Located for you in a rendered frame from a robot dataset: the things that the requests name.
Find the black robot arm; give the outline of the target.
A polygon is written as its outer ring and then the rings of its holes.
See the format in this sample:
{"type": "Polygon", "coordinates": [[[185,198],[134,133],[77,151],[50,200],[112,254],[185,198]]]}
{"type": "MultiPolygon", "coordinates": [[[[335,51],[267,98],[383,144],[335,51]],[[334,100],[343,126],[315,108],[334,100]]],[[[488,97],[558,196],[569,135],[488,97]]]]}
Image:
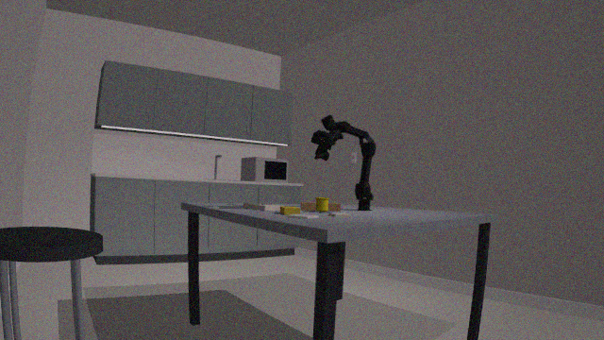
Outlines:
{"type": "MultiPolygon", "coordinates": [[[[344,135],[342,132],[346,132],[360,138],[360,146],[361,146],[361,154],[363,156],[362,166],[361,166],[361,178],[360,182],[355,185],[355,195],[356,199],[359,201],[359,208],[357,210],[360,211],[372,211],[370,210],[371,200],[374,199],[374,196],[371,193],[371,187],[369,185],[369,176],[371,169],[371,161],[373,156],[376,153],[376,146],[374,140],[369,136],[368,132],[351,127],[347,122],[339,122],[335,123],[332,115],[321,120],[326,130],[330,130],[330,133],[334,134],[338,139],[343,139],[344,135]],[[367,142],[363,141],[365,139],[367,142]],[[366,199],[363,199],[366,198],[366,199]]],[[[325,137],[320,137],[321,130],[317,130],[313,133],[311,138],[311,142],[315,144],[319,144],[319,139],[325,139],[325,137]]]]}

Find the yellow block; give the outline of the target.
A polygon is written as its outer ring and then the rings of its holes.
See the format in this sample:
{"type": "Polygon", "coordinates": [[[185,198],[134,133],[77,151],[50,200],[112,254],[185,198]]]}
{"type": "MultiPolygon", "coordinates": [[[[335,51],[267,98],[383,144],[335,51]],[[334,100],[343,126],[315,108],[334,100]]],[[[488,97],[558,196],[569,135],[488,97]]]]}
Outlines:
{"type": "Polygon", "coordinates": [[[284,215],[300,214],[300,208],[296,207],[280,207],[280,213],[284,215]]]}

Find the yellow cup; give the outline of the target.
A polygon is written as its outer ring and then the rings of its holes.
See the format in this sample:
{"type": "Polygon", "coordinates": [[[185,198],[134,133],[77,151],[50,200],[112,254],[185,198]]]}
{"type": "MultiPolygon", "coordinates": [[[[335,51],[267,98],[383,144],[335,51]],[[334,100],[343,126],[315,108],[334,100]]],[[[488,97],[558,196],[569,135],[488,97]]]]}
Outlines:
{"type": "Polygon", "coordinates": [[[326,213],[328,211],[328,200],[325,197],[316,197],[316,211],[326,213]]]}

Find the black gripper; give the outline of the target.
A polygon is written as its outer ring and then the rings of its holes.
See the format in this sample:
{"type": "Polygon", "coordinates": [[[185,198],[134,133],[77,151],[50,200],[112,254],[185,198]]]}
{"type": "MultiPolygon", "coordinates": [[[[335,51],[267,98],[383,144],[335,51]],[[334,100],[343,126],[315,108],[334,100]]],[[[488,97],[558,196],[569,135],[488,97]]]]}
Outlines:
{"type": "Polygon", "coordinates": [[[329,158],[329,153],[327,152],[327,150],[330,150],[331,147],[333,145],[335,145],[337,138],[334,134],[328,133],[324,130],[322,130],[320,132],[320,137],[322,137],[322,136],[325,137],[325,139],[324,138],[322,138],[322,140],[319,139],[319,142],[318,142],[319,145],[315,152],[315,154],[316,154],[315,159],[317,160],[317,159],[321,158],[321,159],[327,161],[329,158]]]}

